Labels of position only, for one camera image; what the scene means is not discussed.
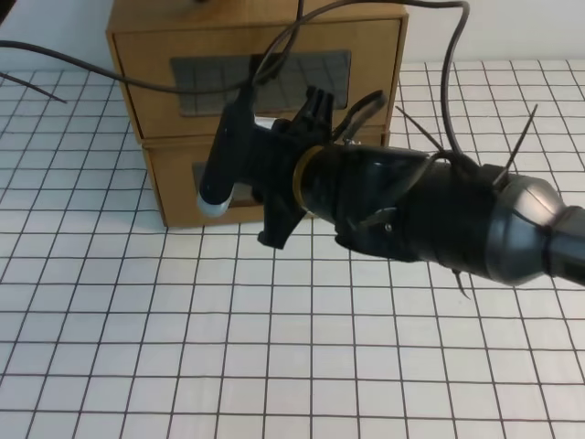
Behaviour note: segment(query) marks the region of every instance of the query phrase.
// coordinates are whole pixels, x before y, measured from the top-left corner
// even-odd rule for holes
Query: black cable
[[[40,87],[37,87],[36,85],[31,84],[30,82],[26,82],[25,80],[20,80],[19,78],[15,78],[14,76],[8,75],[6,73],[2,73],[1,71],[0,71],[0,78],[4,78],[5,80],[11,80],[12,82],[15,82],[16,84],[19,84],[19,85],[24,85],[25,87],[28,87],[31,90],[37,91],[40,94],[44,94],[45,96],[47,96],[51,99],[54,99],[55,101],[67,103],[67,101],[63,101],[62,99],[55,96],[54,94],[51,94],[48,91],[44,91]]]
[[[291,35],[292,32],[301,25],[308,23],[312,19],[325,12],[329,12],[333,9],[337,9],[338,7],[343,7],[347,5],[357,5],[357,4],[364,4],[364,3],[390,3],[390,4],[397,4],[397,5],[408,5],[408,6],[416,6],[416,7],[425,7],[429,9],[446,9],[446,8],[455,8],[460,7],[462,11],[461,18],[459,20],[459,24],[455,28],[451,41],[449,42],[449,46],[447,47],[447,53],[445,55],[445,60],[443,62],[443,68],[441,73],[441,112],[442,112],[442,119],[445,125],[445,133],[447,134],[447,138],[449,139],[449,143],[453,152],[456,154],[463,154],[463,150],[459,146],[457,139],[455,137],[455,132],[453,130],[452,122],[451,122],[451,110],[449,109],[449,74],[451,72],[451,64],[453,59],[453,54],[455,52],[455,48],[457,47],[457,42],[461,37],[463,30],[465,29],[465,25],[467,24],[467,19],[469,18],[469,11],[470,7],[466,1],[451,1],[451,2],[427,2],[423,0],[337,0],[329,5],[325,5],[315,9],[314,11],[306,14],[303,18],[297,20],[292,25],[287,26],[281,34],[275,38],[272,43],[269,45],[268,49],[264,54],[264,59],[261,61],[258,70],[261,71],[264,65],[268,62],[270,54],[272,54],[277,47],[279,47],[282,42]]]
[[[332,140],[336,141],[337,139],[339,139],[339,137],[341,137],[341,134],[343,134],[344,131],[349,126],[349,124],[351,124],[351,121],[356,115],[356,113],[361,112],[370,103],[375,102],[381,98],[384,98],[384,100],[386,100],[384,92],[382,90],[376,90],[364,96],[356,103],[354,103],[354,105],[347,112],[346,117],[344,117],[344,120],[341,121],[341,123],[333,130]]]
[[[304,0],[298,0],[295,21],[298,21],[303,16],[303,8],[304,8]],[[280,70],[280,68],[284,64],[284,62],[288,59],[291,50],[293,49],[294,43],[296,42],[296,39],[298,37],[298,32],[299,32],[299,29],[296,28],[295,31],[291,34],[291,37],[289,38],[288,43],[286,44],[284,50],[282,51],[282,54],[279,57],[279,59],[276,62],[274,62],[274,64],[272,64],[271,66],[266,68],[266,71],[261,71],[261,69],[263,69],[263,67],[261,67],[259,65],[259,67],[256,69],[256,72],[254,73],[254,76],[253,76],[254,83],[257,83],[257,82],[260,82],[263,80],[267,80],[272,75],[278,73],[278,71]],[[110,78],[112,80],[117,80],[118,82],[121,82],[121,83],[126,84],[126,85],[133,85],[134,87],[139,87],[141,89],[160,91],[162,93],[221,94],[221,93],[225,93],[228,91],[237,91],[241,87],[247,85],[250,82],[249,79],[246,79],[246,80],[242,80],[242,81],[236,82],[234,84],[231,84],[225,88],[209,89],[209,90],[194,90],[194,89],[187,89],[187,88],[182,88],[182,87],[171,87],[171,86],[166,86],[166,85],[153,84],[153,83],[145,81],[145,80],[137,80],[136,78],[129,78],[129,77],[120,75],[116,72],[113,72],[113,71],[110,71],[107,69],[103,69],[102,67],[96,66],[94,64],[90,64],[89,62],[83,61],[81,59],[73,58],[69,55],[58,52],[56,50],[52,50],[50,48],[43,48],[43,47],[37,46],[35,44],[23,43],[20,41],[12,41],[12,40],[0,40],[0,48],[16,48],[19,50],[27,50],[29,52],[38,53],[40,55],[45,55],[45,56],[51,57],[53,59],[58,59],[58,60],[67,62],[68,64],[70,64],[72,66],[76,66],[76,67],[79,67],[81,69],[91,71],[93,73],[97,73],[98,75],[102,75],[106,78]],[[33,85],[29,82],[26,82],[22,85],[26,85],[27,87],[38,91],[38,87],[36,87],[35,85]],[[61,101],[61,99],[59,99],[55,96],[51,95],[51,97],[53,99],[57,99],[58,101]]]
[[[452,150],[456,154],[463,154],[462,148],[459,146],[457,142],[457,138],[455,136],[452,122],[451,122],[451,111],[449,108],[449,74],[451,71],[451,64],[453,53],[455,48],[457,47],[457,42],[461,37],[465,25],[467,23],[467,19],[469,17],[470,7],[466,1],[451,1],[451,2],[428,2],[423,0],[337,0],[332,4],[322,6],[320,8],[315,9],[314,11],[302,15],[303,13],[303,0],[299,0],[299,5],[297,8],[297,19],[294,23],[287,26],[281,34],[275,38],[272,43],[268,46],[266,51],[264,52],[263,59],[261,63],[258,65],[255,74],[253,75],[251,81],[252,84],[259,83],[263,80],[268,79],[272,74],[274,74],[275,70],[278,70],[282,67],[283,62],[288,57],[289,53],[291,52],[295,39],[298,36],[299,28],[301,25],[308,23],[312,19],[325,12],[329,12],[333,9],[337,9],[338,7],[343,7],[347,5],[357,5],[357,4],[364,4],[364,3],[389,3],[389,4],[397,4],[397,5],[409,5],[409,6],[416,6],[416,7],[424,7],[429,9],[446,9],[446,8],[455,8],[460,7],[462,11],[461,18],[459,20],[459,24],[455,28],[451,41],[449,42],[449,46],[447,47],[447,53],[445,55],[445,59],[443,62],[443,68],[441,73],[441,112],[442,112],[442,119],[443,124],[445,126],[445,134],[447,135],[447,139],[452,147]],[[288,43],[284,48],[281,59],[274,64],[272,64],[269,68],[264,71],[265,66],[269,62],[270,56],[272,53],[275,52],[276,48],[278,48],[286,38],[289,37]],[[140,87],[143,89],[148,89],[152,91],[160,91],[165,93],[173,93],[173,94],[216,94],[216,93],[225,93],[227,91],[235,91],[238,90],[243,85],[250,84],[249,80],[245,80],[236,84],[232,84],[226,88],[222,89],[214,89],[214,90],[193,90],[193,89],[185,89],[180,87],[169,87],[165,85],[159,84],[152,84],[150,82],[144,80],[137,80],[134,78],[127,78],[123,75],[119,75],[107,69],[103,69],[101,67],[95,66],[90,64],[89,62],[82,61],[80,59],[76,59],[70,57],[69,55],[65,55],[63,53],[57,52],[56,50],[51,50],[49,48],[42,48],[37,45],[22,43],[19,41],[9,41],[9,40],[0,40],[0,48],[17,48],[22,50],[28,50],[31,52],[36,52],[42,55],[49,56],[54,59],[60,59],[65,61],[71,65],[80,67],[82,69],[92,71],[99,75],[105,76],[107,78],[111,78],[113,80],[117,80],[127,85],[133,85],[135,87]]]
[[[295,23],[297,21],[299,21],[301,18],[303,18],[303,10],[304,10],[304,0],[298,0],[297,7],[296,7],[296,18],[294,20]],[[279,56],[278,60],[274,64],[272,64],[271,66],[267,67],[266,71],[262,72],[259,78],[257,78],[257,76],[258,76],[258,72],[260,70],[261,65],[260,64],[258,65],[258,68],[256,69],[254,75],[252,76],[252,84],[260,83],[264,80],[269,79],[272,75],[278,75],[280,73],[282,67],[284,66],[284,63],[291,55],[291,51],[293,50],[294,43],[296,43],[296,39],[299,36],[299,30],[301,30],[301,29],[299,27],[297,27],[293,31],[293,33],[291,34],[291,37],[289,38],[288,42],[286,43],[286,46],[282,50],[281,55]],[[266,52],[264,52],[262,55],[262,59],[264,59],[266,57],[267,57],[267,54],[266,54]]]

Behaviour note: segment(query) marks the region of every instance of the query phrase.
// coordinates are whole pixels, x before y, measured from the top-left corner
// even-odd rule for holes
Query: cardboard drawer
[[[383,145],[384,126],[360,130],[356,140],[364,145]],[[144,144],[144,159],[168,227],[196,227],[207,224],[233,224],[261,221],[262,206],[250,199],[249,188],[239,187],[232,207],[220,218],[209,218],[197,208],[197,184],[192,164],[203,166],[209,156],[213,136],[199,136]]]
[[[348,79],[344,85],[346,89],[341,91],[345,96],[346,106],[335,110],[335,123],[341,121],[347,109],[356,101],[374,90],[383,90],[390,97],[390,105],[392,104],[394,72],[399,66],[404,19],[403,16],[379,20],[316,23],[303,27],[294,47],[295,54],[313,54],[312,63],[316,62],[318,57],[315,54],[319,53],[324,54],[324,57],[333,57],[331,54],[349,54],[349,59],[346,59],[348,61]],[[188,64],[190,59],[198,62],[198,59],[261,54],[282,29],[282,26],[265,26],[112,33],[111,45],[119,69],[124,75],[159,84],[177,85],[177,81],[180,80],[177,77],[177,62]],[[208,79],[214,82],[214,87],[234,82],[233,79],[224,78],[228,75],[225,71],[229,72],[230,69],[224,71],[222,67],[221,71],[222,73],[218,73],[221,80],[217,77]],[[185,75],[185,71],[181,70],[180,75]],[[344,77],[335,80],[337,81],[335,84],[343,80]],[[294,87],[297,87],[296,90],[304,89],[304,86],[300,85]],[[204,96],[201,100],[194,97],[181,100],[174,94],[135,87],[127,88],[125,95],[135,131],[142,140],[212,135],[217,129],[223,103],[230,98],[228,95],[211,95]],[[299,99],[298,93],[295,93],[295,99]],[[259,115],[292,118],[298,109],[296,101],[290,103],[294,107],[291,110],[284,110],[282,101],[279,102],[275,105],[280,105],[278,107],[280,110],[266,110],[258,112]],[[186,112],[189,105],[195,108],[193,113]],[[204,108],[205,111],[197,113],[197,108]],[[388,123],[389,114],[390,112],[382,111],[367,124],[385,125]]]

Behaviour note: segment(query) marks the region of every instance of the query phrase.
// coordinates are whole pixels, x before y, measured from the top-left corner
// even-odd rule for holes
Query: wire
[[[333,141],[339,139],[341,134],[343,134],[347,127],[351,124],[354,116],[366,108],[370,103],[376,102],[379,99],[384,99],[384,102],[386,102],[386,96],[384,96],[384,92],[382,90],[373,91],[354,103],[354,105],[347,112],[346,117],[344,117],[344,120],[341,121],[341,123],[333,130],[331,139]]]
[[[451,121],[451,111],[449,109],[449,75],[451,71],[451,64],[453,53],[461,37],[465,25],[467,23],[467,19],[469,17],[470,7],[466,1],[451,1],[451,2],[428,2],[423,0],[337,0],[330,5],[325,5],[320,8],[315,9],[314,11],[303,15],[303,0],[299,0],[298,8],[297,8],[297,19],[294,23],[287,26],[281,34],[275,38],[272,43],[267,47],[266,51],[264,52],[263,59],[259,64],[254,76],[252,77],[252,83],[256,84],[263,80],[268,79],[272,74],[274,74],[275,70],[278,70],[282,67],[282,63],[284,61],[277,61],[272,64],[269,68],[266,66],[269,63],[270,55],[275,52],[276,48],[278,48],[284,40],[289,37],[288,43],[282,52],[282,59],[286,59],[295,42],[295,39],[298,35],[299,28],[301,25],[311,21],[317,16],[324,14],[325,12],[331,11],[333,9],[337,9],[338,7],[343,7],[346,5],[356,5],[356,4],[364,4],[364,3],[389,3],[389,4],[397,4],[397,5],[409,5],[409,6],[416,6],[416,7],[424,7],[428,9],[446,9],[446,8],[456,8],[460,7],[462,11],[461,18],[457,27],[455,28],[452,38],[449,42],[449,46],[447,47],[447,53],[445,55],[445,59],[443,62],[443,68],[441,73],[441,112],[442,112],[442,119],[443,124],[445,126],[445,133],[447,135],[447,139],[451,145],[452,150],[457,154],[463,154],[463,150],[459,146],[457,142]],[[113,80],[117,80],[121,83],[126,85],[133,85],[135,87],[140,87],[143,89],[148,89],[152,91],[160,91],[164,93],[173,93],[173,94],[216,94],[216,93],[225,93],[227,91],[235,91],[238,90],[243,85],[249,84],[249,80],[245,80],[242,82],[238,82],[232,84],[226,88],[222,89],[209,89],[209,90],[194,90],[194,89],[186,89],[180,87],[169,87],[160,84],[153,84],[144,80],[137,80],[135,78],[128,78],[123,75],[119,75],[107,69],[103,69],[101,67],[95,66],[90,64],[89,62],[82,61],[80,59],[76,59],[70,57],[69,55],[65,55],[63,53],[57,52],[56,50],[51,50],[49,48],[42,48],[40,46],[36,46],[33,44],[22,43],[19,41],[9,41],[9,40],[0,40],[0,48],[17,48],[22,50],[28,50],[31,52],[36,52],[42,55],[46,55],[48,57],[59,59],[61,61],[67,62],[73,66],[80,67],[82,69],[92,71],[99,75],[105,76],[107,78],[111,78]]]
[[[295,23],[297,21],[299,21],[301,18],[303,18],[303,10],[304,10],[304,0],[298,0],[297,7],[296,7]],[[299,36],[299,30],[300,30],[300,28],[297,27],[293,31],[293,33],[291,34],[291,37],[289,38],[288,42],[286,43],[286,46],[282,50],[282,53],[279,56],[278,60],[274,64],[272,64],[271,66],[267,67],[266,71],[264,71],[264,72],[260,71],[261,65],[260,64],[258,65],[258,68],[254,72],[254,75],[252,77],[252,85],[258,84],[264,80],[269,79],[272,75],[277,75],[278,73],[280,73],[282,67],[284,66],[284,63],[291,55],[291,51],[293,50],[294,43],[296,43],[296,39]],[[266,57],[267,57],[267,54],[265,51],[264,54],[262,55],[262,59],[264,59]]]
[[[527,136],[528,128],[530,128],[532,121],[534,121],[534,116],[537,114],[537,110],[538,110],[538,104],[535,105],[534,110],[532,110],[532,113],[530,114],[530,117],[528,118],[528,122],[526,123],[526,126],[524,127],[522,134],[518,138],[518,141],[516,142],[516,146],[514,147],[514,150],[512,151],[512,153],[510,154],[510,158],[508,159],[508,162],[505,164],[504,169],[502,169],[502,172],[500,173],[500,175],[495,178],[494,186],[497,185],[502,178],[504,178],[505,174],[510,170],[510,167],[512,167],[512,164],[516,160],[516,156],[518,155],[518,152],[520,151],[520,146],[522,146],[522,143],[524,142],[524,138]]]
[[[67,101],[63,101],[62,99],[55,96],[54,94],[51,94],[48,91],[44,91],[40,87],[37,87],[36,85],[31,84],[30,82],[26,82],[25,80],[20,80],[19,78],[15,78],[14,76],[10,76],[6,73],[2,73],[1,71],[0,71],[0,78],[4,78],[5,80],[11,80],[12,82],[15,82],[17,84],[24,85],[25,87],[28,87],[29,89],[34,90],[34,91],[38,91],[39,93],[44,94],[45,96],[47,96],[51,99],[54,99],[55,101],[67,103]]]
[[[424,136],[425,136],[427,139],[429,139],[429,141],[430,141],[430,142],[431,142],[433,145],[435,145],[435,147],[436,147],[436,148],[437,148],[439,151],[444,151],[444,150],[445,150],[445,149],[442,147],[442,145],[441,145],[439,142],[437,142],[437,141],[436,141],[436,140],[435,140],[435,139],[432,137],[432,135],[431,135],[431,134],[430,134],[430,133],[429,133],[427,130],[425,130],[425,129],[422,127],[422,125],[421,125],[420,123],[418,123],[417,121],[415,121],[415,120],[414,120],[414,119],[413,119],[413,118],[412,118],[412,117],[411,117],[411,116],[410,116],[410,115],[409,115],[407,112],[405,112],[404,110],[402,110],[402,109],[401,109],[400,107],[398,107],[398,106],[396,107],[396,109],[397,109],[399,112],[401,112],[402,114],[404,114],[404,117],[406,117],[406,118],[407,118],[407,119],[410,121],[410,123],[412,123],[412,124],[413,124],[413,125],[414,125],[414,126],[417,128],[417,130],[419,130],[419,131],[420,131],[420,132],[421,132],[421,133],[422,133],[422,134],[423,134],[423,135],[424,135]]]
[[[451,110],[449,108],[449,75],[451,72],[451,64],[453,59],[453,54],[457,47],[457,43],[459,38],[461,37],[463,30],[465,29],[465,25],[467,24],[467,19],[469,18],[469,11],[470,7],[466,1],[452,1],[452,2],[427,2],[423,0],[337,0],[329,5],[325,5],[315,9],[314,11],[304,15],[301,19],[295,21],[292,25],[287,26],[281,34],[275,38],[272,43],[269,45],[268,49],[265,52],[264,59],[261,61],[259,65],[259,70],[261,70],[266,63],[269,62],[269,56],[273,53],[277,47],[279,47],[282,42],[291,35],[292,32],[301,25],[308,23],[312,19],[325,12],[329,12],[331,10],[337,9],[338,7],[343,7],[347,5],[357,5],[357,4],[364,4],[364,3],[391,3],[397,5],[408,5],[408,6],[416,6],[416,7],[424,7],[429,9],[446,9],[446,8],[455,8],[460,7],[462,11],[461,18],[457,27],[455,28],[452,38],[449,42],[449,46],[447,47],[447,53],[445,54],[445,59],[443,62],[443,68],[441,73],[441,112],[442,112],[442,119],[443,124],[445,126],[445,133],[447,134],[447,139],[451,145],[453,152],[456,154],[463,154],[462,148],[459,146],[457,142],[457,138],[455,136],[455,132],[453,130],[452,121],[451,121]]]
[[[303,16],[303,9],[304,9],[304,0],[298,0],[295,21],[298,21]],[[259,65],[259,67],[256,69],[256,71],[253,75],[254,84],[257,82],[261,82],[263,80],[267,80],[272,75],[278,73],[278,71],[282,68],[282,65],[284,64],[284,62],[288,59],[290,52],[293,49],[294,43],[296,42],[296,39],[298,37],[298,33],[299,33],[299,29],[297,28],[291,34],[291,37],[289,38],[288,43],[286,44],[286,47],[282,51],[281,56],[279,57],[279,59],[276,62],[274,62],[274,64],[267,67],[265,71],[261,71],[264,69],[264,66]],[[250,82],[250,79],[246,79],[246,80],[242,80],[242,81],[236,82],[234,84],[231,84],[225,88],[208,89],[208,90],[195,90],[195,89],[182,88],[182,87],[170,87],[170,86],[166,86],[166,85],[153,84],[151,82],[148,82],[145,80],[138,80],[136,78],[129,78],[129,77],[120,75],[116,72],[113,72],[113,71],[110,71],[107,69],[103,69],[102,67],[96,66],[94,64],[90,64],[89,62],[83,61],[81,59],[73,58],[69,55],[58,52],[56,50],[51,50],[50,48],[43,48],[43,47],[37,46],[35,44],[23,43],[20,41],[0,40],[0,48],[15,48],[15,49],[19,49],[19,50],[26,50],[29,52],[38,53],[38,54],[45,55],[45,56],[53,58],[53,59],[59,59],[61,61],[67,62],[68,64],[70,64],[72,66],[76,66],[76,67],[79,67],[81,69],[91,71],[93,73],[97,73],[98,75],[102,75],[106,78],[110,78],[112,80],[117,80],[118,82],[121,82],[121,83],[126,84],[126,85],[133,85],[134,87],[139,87],[141,89],[147,89],[147,90],[152,90],[152,91],[160,91],[161,93],[191,94],[191,95],[193,95],[193,94],[195,94],[195,95],[197,95],[197,94],[222,94],[222,93],[225,93],[228,91],[237,91],[241,87],[244,87],[245,85],[249,84],[249,82]],[[28,88],[42,92],[43,94],[47,95],[44,91],[41,91],[42,89],[39,89],[37,86],[35,86],[29,82],[24,82],[24,83],[23,82],[24,81],[19,82],[19,83],[27,86]],[[62,102],[62,100],[57,98],[56,96],[49,95],[49,97]]]

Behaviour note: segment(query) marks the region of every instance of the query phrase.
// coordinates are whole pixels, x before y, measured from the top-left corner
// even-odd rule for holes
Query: drawer
[[[400,18],[389,18],[303,26],[282,75],[262,89],[257,114],[292,118],[309,83],[331,86],[338,98],[335,124],[349,107],[374,90],[381,89],[392,98],[403,24]],[[114,33],[111,43],[125,75],[169,86],[207,84],[205,87],[215,88],[245,77],[250,54],[261,54],[282,29],[266,26]],[[212,135],[223,105],[232,97],[224,93],[181,98],[132,86],[125,95],[137,134],[143,140]],[[381,111],[367,125],[385,125],[387,118],[387,112]]]
[[[152,144],[144,149],[149,177],[166,226],[197,227],[262,220],[262,206],[251,199],[250,188],[244,186],[237,187],[232,205],[222,217],[210,218],[199,211],[192,164],[200,164],[203,172],[211,140],[208,137],[186,144]]]

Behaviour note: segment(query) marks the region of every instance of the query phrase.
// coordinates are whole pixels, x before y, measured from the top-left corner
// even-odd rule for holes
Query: grid paper
[[[398,103],[442,132],[440,64]],[[9,439],[585,437],[585,294],[336,246],[305,220],[167,230],[122,95],[79,71],[0,86],[0,435]],[[463,149],[585,206],[585,61],[457,63]],[[395,146],[431,150],[398,115]]]

